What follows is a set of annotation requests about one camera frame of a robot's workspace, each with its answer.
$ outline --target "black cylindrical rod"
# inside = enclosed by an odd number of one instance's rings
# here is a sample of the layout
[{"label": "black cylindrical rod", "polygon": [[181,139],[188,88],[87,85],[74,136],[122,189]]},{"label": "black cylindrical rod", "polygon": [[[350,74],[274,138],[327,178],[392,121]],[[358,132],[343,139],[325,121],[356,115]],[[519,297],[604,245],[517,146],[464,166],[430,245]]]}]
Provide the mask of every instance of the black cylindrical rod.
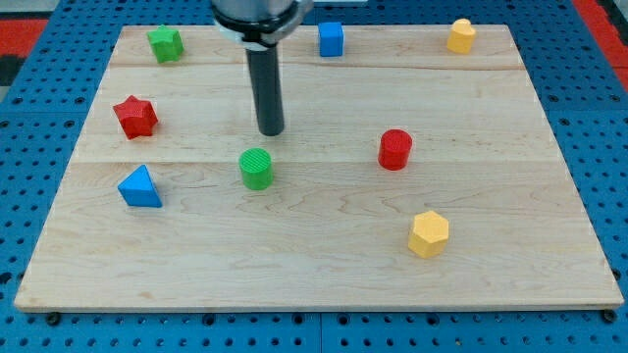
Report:
[{"label": "black cylindrical rod", "polygon": [[246,50],[246,59],[259,131],[267,136],[278,135],[284,130],[284,107],[277,47],[265,51]]}]

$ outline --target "red star block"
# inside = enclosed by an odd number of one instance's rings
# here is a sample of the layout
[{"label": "red star block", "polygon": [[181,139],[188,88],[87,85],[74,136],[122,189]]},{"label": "red star block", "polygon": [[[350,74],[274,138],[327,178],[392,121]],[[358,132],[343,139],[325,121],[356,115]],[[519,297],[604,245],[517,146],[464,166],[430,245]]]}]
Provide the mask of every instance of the red star block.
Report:
[{"label": "red star block", "polygon": [[129,96],[124,103],[114,106],[114,112],[128,139],[153,135],[157,116],[149,101]]}]

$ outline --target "small yellow hexagon block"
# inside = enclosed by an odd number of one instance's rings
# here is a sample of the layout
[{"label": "small yellow hexagon block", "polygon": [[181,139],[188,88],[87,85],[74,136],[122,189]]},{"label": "small yellow hexagon block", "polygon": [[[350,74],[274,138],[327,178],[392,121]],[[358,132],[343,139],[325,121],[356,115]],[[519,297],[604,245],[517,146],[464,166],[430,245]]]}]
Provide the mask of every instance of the small yellow hexagon block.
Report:
[{"label": "small yellow hexagon block", "polygon": [[468,54],[475,40],[475,28],[471,26],[471,22],[467,19],[460,19],[453,23],[449,39],[447,40],[447,49],[454,53]]},{"label": "small yellow hexagon block", "polygon": [[439,255],[449,240],[449,221],[434,211],[414,216],[408,247],[424,259]]}]

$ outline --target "blue pegboard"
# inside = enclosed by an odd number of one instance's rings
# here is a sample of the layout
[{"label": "blue pegboard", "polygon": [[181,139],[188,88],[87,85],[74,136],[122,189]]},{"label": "blue pegboard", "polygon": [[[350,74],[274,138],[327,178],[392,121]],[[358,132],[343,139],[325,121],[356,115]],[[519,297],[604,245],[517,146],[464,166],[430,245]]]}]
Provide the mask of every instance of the blue pegboard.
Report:
[{"label": "blue pegboard", "polygon": [[[208,0],[62,0],[0,104],[0,352],[626,351],[628,310],[27,315],[13,306],[122,25],[209,25]],[[370,1],[345,25],[507,24],[603,250],[628,294],[628,98],[566,0]]]}]

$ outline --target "wood grain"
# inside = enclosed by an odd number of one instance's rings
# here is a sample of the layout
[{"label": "wood grain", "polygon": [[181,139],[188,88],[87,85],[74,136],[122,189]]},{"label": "wood grain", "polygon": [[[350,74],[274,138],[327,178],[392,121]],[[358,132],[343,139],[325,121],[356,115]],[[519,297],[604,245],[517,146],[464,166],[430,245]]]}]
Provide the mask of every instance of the wood grain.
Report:
[{"label": "wood grain", "polygon": [[[288,128],[257,132],[240,47],[181,27],[159,66],[126,27],[16,305],[29,312],[486,311],[616,307],[610,272],[507,27],[478,26],[468,56],[447,26],[347,26],[345,55],[315,27],[282,42]],[[153,101],[152,137],[127,141],[111,106]],[[410,164],[377,164],[401,126]],[[276,179],[245,189],[261,146]],[[116,185],[147,164],[162,209]],[[444,254],[407,249],[412,217],[449,219]]]}]

